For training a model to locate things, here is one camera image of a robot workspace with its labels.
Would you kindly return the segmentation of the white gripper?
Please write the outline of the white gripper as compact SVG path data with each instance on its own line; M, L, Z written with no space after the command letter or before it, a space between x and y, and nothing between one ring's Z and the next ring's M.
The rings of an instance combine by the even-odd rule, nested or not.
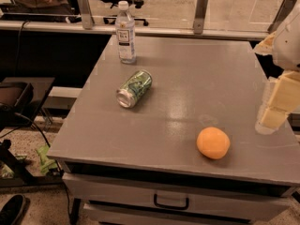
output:
M300 5L253 51L262 56L272 54L273 63L288 70L268 79L259 109L260 129L278 129L300 106Z

